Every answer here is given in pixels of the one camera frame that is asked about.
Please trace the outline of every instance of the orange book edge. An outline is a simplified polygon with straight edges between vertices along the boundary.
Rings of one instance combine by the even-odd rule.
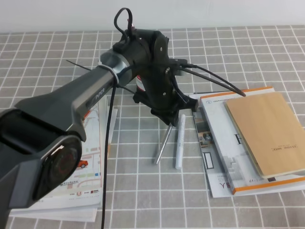
[[[271,89],[272,87],[259,87],[259,88],[254,88],[254,89],[245,89],[242,90],[243,92],[255,92],[255,91],[260,91],[264,89]],[[204,95],[201,96],[200,99],[205,99],[205,98],[211,98],[211,97],[217,97],[220,95],[228,95],[228,94],[236,94],[235,92],[222,92],[222,93],[217,93],[217,94],[211,94],[211,95]]]
[[[254,88],[254,89],[246,89],[246,90],[242,90],[242,91],[243,92],[254,92],[254,91],[271,89],[271,88],[272,87],[260,87],[260,88]],[[217,96],[228,95],[228,94],[235,94],[235,92],[224,92],[224,93],[218,93],[218,94],[212,94],[212,95],[205,95],[205,96],[201,96],[200,99],[217,97]],[[236,187],[236,188],[233,189],[233,195],[236,192],[248,191],[248,190],[265,188],[265,187],[274,187],[274,186],[278,186],[278,185],[286,185],[286,184],[291,184],[291,183],[300,182],[300,181],[305,181],[305,177],[299,177],[299,178],[294,178],[294,179],[290,179],[290,180],[281,180],[281,181],[276,181],[276,182],[273,182],[273,183],[267,183],[267,184],[261,184],[261,185]]]

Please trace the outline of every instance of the white book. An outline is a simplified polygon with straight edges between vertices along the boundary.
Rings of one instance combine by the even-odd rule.
[[[262,92],[273,92],[273,88],[263,90],[246,90],[247,95]],[[235,128],[231,117],[229,116],[225,101],[240,97],[235,93],[218,93],[201,96],[201,106],[204,107],[204,113],[208,119],[212,136],[215,141],[218,158],[213,154],[213,150],[207,149],[211,154],[213,166],[221,161],[223,167],[212,172],[207,170],[209,183],[213,197],[223,197],[224,195],[251,195],[261,193],[282,192],[290,190],[300,190],[305,186],[305,174],[297,173],[292,175],[275,177],[274,179],[262,179],[254,167],[243,141]],[[207,154],[202,149],[203,157]]]

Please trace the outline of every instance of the black wire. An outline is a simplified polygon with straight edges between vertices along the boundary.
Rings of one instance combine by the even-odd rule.
[[[124,30],[122,30],[119,26],[118,26],[118,18],[119,18],[119,15],[124,11],[124,10],[127,10],[128,12],[128,26],[127,26],[127,30],[128,30],[128,34],[125,33]],[[130,11],[130,9],[128,8],[122,8],[119,10],[119,12],[116,14],[116,16],[114,17],[114,26],[115,28],[121,32],[121,34],[123,35],[124,37],[124,40],[125,40],[125,43],[127,43],[128,41],[128,35],[130,36],[131,33],[132,33],[132,12]]]
[[[231,87],[233,87],[235,90],[239,90],[236,86],[234,86],[234,84],[232,84],[232,83],[226,81],[224,78],[222,78],[222,77],[216,75],[215,73],[213,73],[213,72],[211,72],[211,71],[209,71],[209,70],[207,70],[207,69],[205,69],[205,68],[203,68],[203,67],[200,67],[200,66],[198,66],[198,65],[196,65],[196,64],[190,64],[190,63],[188,63],[188,64],[182,64],[181,66],[182,66],[182,67],[187,67],[187,68],[198,68],[198,69],[200,69],[200,70],[202,70],[202,71],[205,71],[206,73],[211,74],[212,76],[216,77],[217,79],[222,80],[222,81],[225,82],[227,85],[230,85]]]
[[[235,93],[237,93],[237,94],[239,94],[239,95],[241,95],[241,96],[246,96],[245,93],[244,93],[243,91],[241,91],[240,89],[238,89],[238,88],[235,87],[235,86],[234,86],[234,87],[229,87],[229,86],[227,86],[227,85],[225,85],[225,84],[223,84],[223,83],[221,83],[221,82],[219,82],[219,81],[217,81],[217,80],[214,80],[214,79],[209,78],[208,76],[202,75],[202,74],[200,74],[200,73],[197,73],[197,72],[194,72],[194,71],[191,71],[191,70],[182,68],[182,67],[178,67],[176,64],[175,64],[175,65],[174,65],[174,64],[160,64],[160,63],[135,64],[135,65],[130,65],[130,66],[124,68],[124,69],[123,69],[120,73],[118,73],[117,75],[118,75],[118,77],[120,78],[120,77],[121,77],[124,73],[126,73],[128,70],[131,70],[131,69],[134,69],[134,68],[140,68],[140,69],[142,69],[142,68],[147,68],[147,67],[149,67],[149,66],[161,66],[161,67],[169,67],[169,68],[173,68],[173,69],[176,69],[176,70],[181,70],[181,71],[184,71],[184,72],[187,72],[187,73],[196,75],[196,76],[198,76],[198,77],[201,77],[201,78],[203,78],[203,79],[205,79],[205,80],[207,80],[207,81],[210,81],[210,82],[212,82],[212,83],[215,83],[215,84],[217,84],[217,85],[220,85],[220,86],[222,86],[222,87],[224,87],[224,88],[226,88],[226,89],[228,89],[228,90],[230,90],[230,91],[232,91],[232,92],[235,92]],[[221,78],[220,76],[217,76],[217,78],[220,79],[220,80],[222,80],[222,81],[224,81],[225,83],[227,82],[225,79]]]
[[[107,128],[106,128],[105,155],[104,155],[104,182],[103,182],[103,200],[102,200],[102,225],[101,225],[101,229],[104,229],[104,225],[105,225],[107,162],[108,162],[108,139],[109,139],[109,130],[110,130],[110,122],[111,122],[111,116],[112,116],[112,108],[113,108],[115,89],[116,89],[116,85],[113,85],[111,99],[110,99],[109,113],[108,113]]]
[[[92,70],[92,69],[90,69],[90,68],[86,68],[86,67],[81,66],[81,65],[79,65],[79,64],[77,64],[77,63],[74,63],[74,62],[72,62],[72,61],[69,61],[69,60],[66,60],[66,61],[68,61],[69,63],[74,64],[74,65],[76,65],[76,66],[78,66],[78,67],[80,67],[80,68],[86,69],[86,70],[88,70],[88,71],[91,71],[91,70]]]

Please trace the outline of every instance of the metal rod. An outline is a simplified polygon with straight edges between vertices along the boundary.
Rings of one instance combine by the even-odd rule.
[[[156,165],[159,163],[159,161],[160,161],[160,159],[161,159],[161,155],[162,155],[163,150],[164,150],[164,148],[165,148],[165,145],[166,145],[166,142],[167,142],[167,140],[168,140],[168,137],[170,136],[170,133],[171,133],[172,128],[173,128],[173,125],[172,125],[172,124],[169,124],[169,125],[168,125],[168,128],[167,128],[167,130],[166,130],[164,139],[163,139],[163,141],[162,141],[161,149],[160,149],[160,151],[158,152],[158,154],[157,154],[157,156],[156,156],[156,159],[155,159],[155,161],[154,161],[154,163],[155,163]]]

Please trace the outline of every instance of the gray tile floor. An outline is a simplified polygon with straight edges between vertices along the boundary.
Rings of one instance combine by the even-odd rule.
[[[236,86],[273,86],[305,126],[305,26],[255,26],[162,30],[168,53],[228,79]],[[0,109],[51,92],[97,63],[120,39],[116,31],[0,34]],[[222,90],[192,75],[178,76],[185,93]],[[132,81],[128,87],[136,89]],[[108,168],[106,227],[110,228],[305,228],[303,191],[212,198],[204,176],[190,111],[182,171],[175,170],[174,130],[158,166],[153,156],[166,126],[128,92],[119,109]],[[98,229],[96,223],[10,218],[8,229]]]

